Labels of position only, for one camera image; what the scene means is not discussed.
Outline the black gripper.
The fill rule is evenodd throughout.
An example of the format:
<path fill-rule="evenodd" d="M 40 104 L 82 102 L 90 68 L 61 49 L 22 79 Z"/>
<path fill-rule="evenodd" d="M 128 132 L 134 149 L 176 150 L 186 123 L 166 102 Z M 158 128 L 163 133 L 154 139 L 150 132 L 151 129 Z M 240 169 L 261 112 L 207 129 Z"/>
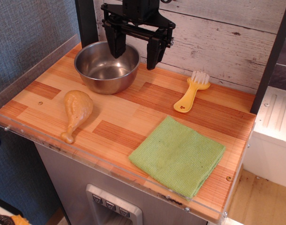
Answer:
<path fill-rule="evenodd" d="M 104 3 L 103 27 L 114 58 L 126 50 L 126 35 L 147 40 L 147 69 L 162 61 L 166 48 L 173 45 L 175 23 L 159 12 L 159 0 L 124 0 L 122 4 Z"/>

